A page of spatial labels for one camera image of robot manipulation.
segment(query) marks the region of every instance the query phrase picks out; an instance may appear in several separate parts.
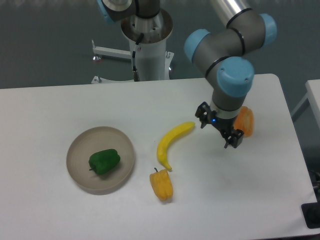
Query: white table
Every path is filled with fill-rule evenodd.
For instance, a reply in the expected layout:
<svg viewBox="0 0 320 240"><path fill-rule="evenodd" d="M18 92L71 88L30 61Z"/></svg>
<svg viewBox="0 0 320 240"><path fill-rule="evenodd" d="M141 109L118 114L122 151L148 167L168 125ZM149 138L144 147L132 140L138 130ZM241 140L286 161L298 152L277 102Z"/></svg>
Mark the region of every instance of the white table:
<svg viewBox="0 0 320 240"><path fill-rule="evenodd" d="M305 87L307 93L292 110L292 120L295 122L307 107L311 106L316 122L320 128L320 79L307 81Z"/></svg>
<svg viewBox="0 0 320 240"><path fill-rule="evenodd" d="M0 238L4 240L253 240L320 233L301 204L316 201L278 78L256 75L245 105L255 132L233 149L194 113L209 102L205 79L0 90ZM196 129L171 146L171 203L154 195L159 140ZM110 126L136 153L126 184L108 195L81 190L66 168L72 141Z"/></svg>

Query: black cable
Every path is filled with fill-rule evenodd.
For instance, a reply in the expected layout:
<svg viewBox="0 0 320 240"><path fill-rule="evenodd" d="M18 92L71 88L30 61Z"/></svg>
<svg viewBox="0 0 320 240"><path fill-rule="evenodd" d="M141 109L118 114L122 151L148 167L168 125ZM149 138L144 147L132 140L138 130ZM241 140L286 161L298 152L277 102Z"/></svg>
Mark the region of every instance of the black cable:
<svg viewBox="0 0 320 240"><path fill-rule="evenodd" d="M138 39L135 42L136 46L138 46L139 43L141 43L141 41L143 40L144 36L145 35L143 33L140 34L140 36L138 37ZM132 70L134 72L137 71L137 67L136 67L136 51L135 51L135 49L133 49L133 51L132 51Z"/></svg>

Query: banana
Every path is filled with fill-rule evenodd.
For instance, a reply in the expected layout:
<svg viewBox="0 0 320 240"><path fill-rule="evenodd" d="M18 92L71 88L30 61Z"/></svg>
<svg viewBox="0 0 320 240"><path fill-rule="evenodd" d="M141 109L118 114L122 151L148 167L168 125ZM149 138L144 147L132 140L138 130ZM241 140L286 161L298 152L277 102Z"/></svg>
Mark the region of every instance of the banana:
<svg viewBox="0 0 320 240"><path fill-rule="evenodd" d="M171 171L172 167L168 163L167 158L167 150L169 146L177 139L181 138L182 136L188 134L191 132L191 130L195 127L195 123L193 121L187 121L184 122L173 129L171 129L169 132L167 132L166 135L161 139L159 142L156 156L158 158L158 161L168 170Z"/></svg>

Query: beige plate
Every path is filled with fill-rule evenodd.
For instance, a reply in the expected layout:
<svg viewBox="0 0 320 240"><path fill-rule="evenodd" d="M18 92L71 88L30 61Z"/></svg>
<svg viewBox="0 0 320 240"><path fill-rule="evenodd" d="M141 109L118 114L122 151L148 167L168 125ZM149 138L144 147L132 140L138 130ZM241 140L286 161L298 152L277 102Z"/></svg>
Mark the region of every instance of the beige plate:
<svg viewBox="0 0 320 240"><path fill-rule="evenodd" d="M89 157L99 151L115 149L121 159L118 165L104 175L89 171ZM80 134L71 144L66 156L70 176L85 191L107 194L120 187L130 175L135 162L134 147L120 130L100 126Z"/></svg>

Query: black object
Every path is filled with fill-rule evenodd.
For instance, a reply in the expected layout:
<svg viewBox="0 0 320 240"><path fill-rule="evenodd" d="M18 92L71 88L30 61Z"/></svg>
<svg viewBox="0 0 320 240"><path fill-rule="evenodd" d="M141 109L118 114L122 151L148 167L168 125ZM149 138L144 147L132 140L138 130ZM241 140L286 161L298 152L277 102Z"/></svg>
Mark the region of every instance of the black object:
<svg viewBox="0 0 320 240"><path fill-rule="evenodd" d="M305 203L301 205L306 226L309 229L320 228L320 203Z"/></svg>
<svg viewBox="0 0 320 240"><path fill-rule="evenodd" d="M217 117L217 111L211 111L210 106L205 101L198 106L195 116L199 118L202 129L207 124L211 124L221 133L222 137L225 139L225 149L229 145L236 149L242 143L244 132L240 129L234 129L236 117L231 119Z"/></svg>

